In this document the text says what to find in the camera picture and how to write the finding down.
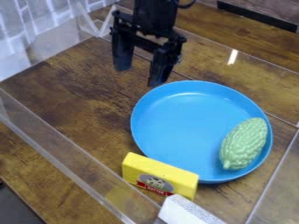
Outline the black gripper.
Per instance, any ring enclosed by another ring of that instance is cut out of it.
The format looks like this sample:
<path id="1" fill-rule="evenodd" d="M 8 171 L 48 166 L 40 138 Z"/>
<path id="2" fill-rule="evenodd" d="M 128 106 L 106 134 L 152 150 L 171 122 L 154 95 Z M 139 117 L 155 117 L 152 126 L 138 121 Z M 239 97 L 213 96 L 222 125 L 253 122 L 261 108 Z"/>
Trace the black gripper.
<path id="1" fill-rule="evenodd" d="M 154 53 L 148 78 L 151 88 L 167 82 L 174 66 L 182 60 L 179 53 L 187 39 L 174 30 L 174 25 L 178 10 L 186 8 L 187 5 L 179 4 L 179 0 L 135 0 L 132 14 L 112 11 L 115 69 L 124 71 L 131 68 L 136 46 Z"/>

